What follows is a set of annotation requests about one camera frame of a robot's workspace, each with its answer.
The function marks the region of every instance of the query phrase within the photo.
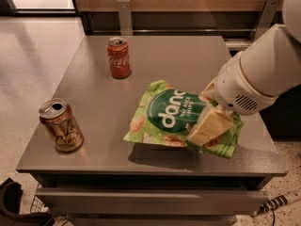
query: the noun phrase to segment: speckled floor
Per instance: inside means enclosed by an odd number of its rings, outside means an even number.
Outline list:
[[[0,182],[10,177],[22,185],[21,213],[30,212],[37,183],[16,172],[16,165],[39,123],[40,105],[52,98],[84,36],[79,18],[0,17]],[[289,173],[264,188],[270,198],[301,187],[301,142],[276,141],[276,145]],[[277,226],[301,226],[301,202],[275,214]],[[234,225],[272,225],[272,221],[272,213],[237,216]]]

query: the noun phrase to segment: white tile floor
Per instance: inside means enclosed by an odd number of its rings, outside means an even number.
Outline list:
[[[37,183],[15,168],[39,123],[40,105],[51,99],[84,37],[79,18],[0,17],[0,181],[23,186],[28,213]],[[264,190],[275,197],[301,187],[301,142],[277,142],[289,173]],[[279,208],[276,224],[301,226],[301,202]],[[272,225],[272,214],[238,216],[235,226]]]

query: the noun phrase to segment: metal bracket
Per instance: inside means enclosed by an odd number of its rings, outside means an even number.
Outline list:
[[[118,0],[119,25],[122,36],[133,35],[132,13],[130,0]]]
[[[266,0],[264,8],[261,12],[260,19],[257,23],[256,28],[250,35],[251,40],[258,39],[262,34],[264,34],[271,26],[271,23],[275,17],[278,9],[278,5],[281,0]]]

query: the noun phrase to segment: black vent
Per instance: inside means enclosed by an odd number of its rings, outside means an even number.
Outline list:
[[[245,95],[236,96],[235,103],[244,110],[252,110],[257,108],[257,103]]]

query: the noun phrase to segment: gray tabletop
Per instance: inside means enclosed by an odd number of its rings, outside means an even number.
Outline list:
[[[199,94],[230,58],[220,37],[125,39],[133,71],[130,77],[112,78],[106,55],[108,37],[85,37],[55,93],[54,97],[71,105],[85,136],[83,146],[73,153],[57,151],[40,124],[18,171],[223,176],[286,173],[259,114],[242,117],[245,125],[231,159],[123,141],[151,82],[164,79],[175,89]]]

